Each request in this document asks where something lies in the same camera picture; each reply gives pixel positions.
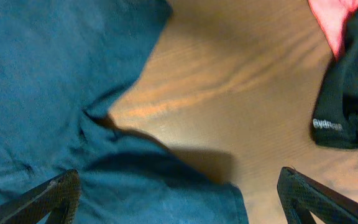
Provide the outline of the dark blue denim shorts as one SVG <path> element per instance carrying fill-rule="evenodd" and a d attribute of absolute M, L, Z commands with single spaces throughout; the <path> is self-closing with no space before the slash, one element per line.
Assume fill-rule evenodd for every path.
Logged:
<path fill-rule="evenodd" d="M 237 187 L 100 124 L 171 11 L 165 1 L 0 1 L 0 205 L 75 169 L 75 223 L 247 223 Z"/>

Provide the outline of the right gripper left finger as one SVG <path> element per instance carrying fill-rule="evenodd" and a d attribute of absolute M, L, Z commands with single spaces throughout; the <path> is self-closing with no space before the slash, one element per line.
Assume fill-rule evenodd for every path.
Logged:
<path fill-rule="evenodd" d="M 0 224 L 46 223 L 71 224 L 81 195 L 80 178 L 68 170 L 0 205 Z"/>

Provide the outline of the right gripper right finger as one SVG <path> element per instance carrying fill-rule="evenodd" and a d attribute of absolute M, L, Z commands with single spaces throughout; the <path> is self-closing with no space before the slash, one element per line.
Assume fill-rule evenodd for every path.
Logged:
<path fill-rule="evenodd" d="M 287 222 L 358 223 L 358 203 L 290 167 L 282 167 L 277 183 Z"/>

